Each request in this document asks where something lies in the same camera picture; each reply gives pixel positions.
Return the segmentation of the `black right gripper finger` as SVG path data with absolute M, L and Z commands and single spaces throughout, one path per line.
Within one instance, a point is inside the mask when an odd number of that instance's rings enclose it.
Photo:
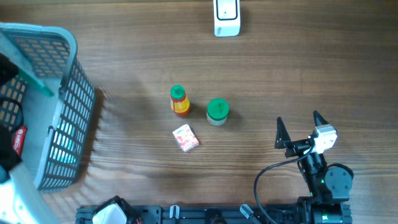
M 275 137 L 275 149 L 285 149 L 291 147 L 291 138 L 287 132 L 285 124 L 282 118 L 279 116 L 277 118 L 277 132 Z
M 313 111 L 313 118 L 314 118 L 315 126 L 323 126 L 323 125 L 329 124 L 329 122 L 327 120 L 325 120 L 323 118 L 323 116 L 317 110 Z

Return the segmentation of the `green lid glass jar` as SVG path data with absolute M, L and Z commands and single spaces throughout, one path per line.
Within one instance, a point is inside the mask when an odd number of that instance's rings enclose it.
M 222 98 L 212 99 L 206 109 L 206 118 L 213 126 L 223 125 L 229 115 L 229 104 Z

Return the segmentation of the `red pink small carton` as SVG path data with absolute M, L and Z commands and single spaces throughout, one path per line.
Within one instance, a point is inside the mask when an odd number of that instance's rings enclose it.
M 194 147 L 200 144 L 197 136 L 192 131 L 191 127 L 188 124 L 184 124 L 183 126 L 177 128 L 172 132 L 179 148 L 183 152 L 188 152 Z

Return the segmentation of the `red yellow sauce bottle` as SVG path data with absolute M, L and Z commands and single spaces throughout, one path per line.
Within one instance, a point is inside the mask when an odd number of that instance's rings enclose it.
M 170 89 L 170 107 L 177 116 L 185 116 L 190 111 L 190 101 L 181 85 L 174 85 Z

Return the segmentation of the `green 3M product pack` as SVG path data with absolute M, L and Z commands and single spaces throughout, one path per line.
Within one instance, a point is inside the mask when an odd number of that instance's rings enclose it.
M 52 97 L 53 91 L 39 78 L 37 78 L 32 72 L 26 72 L 23 69 L 19 69 L 18 76 L 27 82 L 29 86 L 39 91 L 41 94 Z

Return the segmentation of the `teal wet wipes pack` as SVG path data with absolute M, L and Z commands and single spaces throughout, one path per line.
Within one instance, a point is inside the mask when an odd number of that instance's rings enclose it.
M 66 121 L 57 126 L 50 153 L 52 159 L 76 166 L 77 149 L 74 134 L 75 128 Z

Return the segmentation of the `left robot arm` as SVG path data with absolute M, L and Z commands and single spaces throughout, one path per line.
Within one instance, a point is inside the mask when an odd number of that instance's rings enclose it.
M 20 155 L 14 136 L 23 127 L 24 115 L 11 127 L 1 125 L 1 223 L 59 223 L 35 188 Z

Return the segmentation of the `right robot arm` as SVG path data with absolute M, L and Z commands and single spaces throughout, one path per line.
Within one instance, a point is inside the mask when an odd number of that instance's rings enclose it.
M 298 169 L 310 192 L 296 203 L 268 206 L 278 223 L 352 223 L 349 192 L 353 171 L 339 163 L 327 164 L 323 153 L 331 149 L 337 130 L 318 111 L 313 112 L 315 128 L 306 139 L 292 141 L 281 117 L 277 118 L 275 148 L 285 149 L 285 156 L 299 157 Z

